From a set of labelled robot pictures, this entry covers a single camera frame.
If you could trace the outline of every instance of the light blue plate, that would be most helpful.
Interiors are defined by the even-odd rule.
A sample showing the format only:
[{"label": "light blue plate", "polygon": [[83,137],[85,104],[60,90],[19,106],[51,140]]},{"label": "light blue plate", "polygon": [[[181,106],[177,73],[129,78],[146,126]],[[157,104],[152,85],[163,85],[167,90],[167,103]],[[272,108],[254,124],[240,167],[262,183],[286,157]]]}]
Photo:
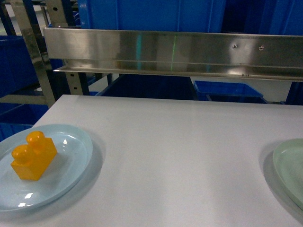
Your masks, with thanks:
[{"label": "light blue plate", "polygon": [[[53,139],[58,154],[38,181],[20,180],[10,163],[12,150],[25,144],[31,131]],[[83,130],[63,124],[34,127],[0,143],[0,212],[43,206],[70,190],[82,177],[93,145]]]},{"label": "light blue plate", "polygon": [[274,151],[273,161],[285,192],[303,209],[303,139],[281,143]]}]

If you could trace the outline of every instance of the metal post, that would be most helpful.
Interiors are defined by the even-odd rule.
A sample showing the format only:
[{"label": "metal post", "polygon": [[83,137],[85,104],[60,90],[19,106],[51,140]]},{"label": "metal post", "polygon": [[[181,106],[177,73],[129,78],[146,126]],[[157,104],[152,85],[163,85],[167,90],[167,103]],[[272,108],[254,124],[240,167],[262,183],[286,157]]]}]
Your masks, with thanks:
[{"label": "metal post", "polygon": [[45,7],[44,6],[40,6],[40,8],[41,8],[41,11],[42,11],[42,15],[43,15],[43,19],[44,19],[45,25],[48,26],[49,25],[49,21],[48,21],[48,17],[47,17],[47,13],[46,13]]},{"label": "metal post", "polygon": [[89,95],[85,73],[66,72],[66,78],[72,95]]},{"label": "metal post", "polygon": [[[45,0],[53,27],[75,26],[70,0]],[[89,95],[85,73],[66,73],[72,95]]]},{"label": "metal post", "polygon": [[0,2],[0,19],[3,23],[4,29],[8,35],[16,35],[16,31],[9,17],[9,13],[4,3]]},{"label": "metal post", "polygon": [[50,107],[58,97],[54,96],[53,88],[50,84],[50,80],[53,80],[54,77],[53,70],[34,6],[31,0],[10,0],[10,3],[36,70],[46,103]]},{"label": "metal post", "polygon": [[70,0],[45,0],[53,27],[75,26]]}]

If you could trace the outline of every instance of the metal rail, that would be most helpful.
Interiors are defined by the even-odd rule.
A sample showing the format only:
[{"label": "metal rail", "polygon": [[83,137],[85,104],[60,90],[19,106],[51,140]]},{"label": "metal rail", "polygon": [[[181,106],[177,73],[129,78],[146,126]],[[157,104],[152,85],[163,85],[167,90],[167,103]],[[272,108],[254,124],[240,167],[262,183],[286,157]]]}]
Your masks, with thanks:
[{"label": "metal rail", "polygon": [[46,28],[56,71],[303,81],[303,37]]}]

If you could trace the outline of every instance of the light green plate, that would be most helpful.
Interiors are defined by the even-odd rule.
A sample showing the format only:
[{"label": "light green plate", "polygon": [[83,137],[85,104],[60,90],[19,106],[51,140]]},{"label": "light green plate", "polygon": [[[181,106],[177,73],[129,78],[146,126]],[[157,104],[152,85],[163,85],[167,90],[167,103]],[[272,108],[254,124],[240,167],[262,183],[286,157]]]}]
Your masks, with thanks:
[{"label": "light green plate", "polygon": [[303,139],[281,143],[275,149],[273,159],[285,192],[303,209]]}]

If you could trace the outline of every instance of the yellow toy block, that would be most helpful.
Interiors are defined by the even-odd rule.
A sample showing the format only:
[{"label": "yellow toy block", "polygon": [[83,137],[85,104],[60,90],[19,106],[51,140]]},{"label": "yellow toy block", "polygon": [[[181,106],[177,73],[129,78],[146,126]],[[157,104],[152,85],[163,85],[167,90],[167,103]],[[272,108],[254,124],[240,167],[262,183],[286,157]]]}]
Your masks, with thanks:
[{"label": "yellow toy block", "polygon": [[46,138],[41,131],[28,134],[28,144],[17,146],[11,155],[10,164],[21,180],[37,181],[57,154],[51,138]]}]

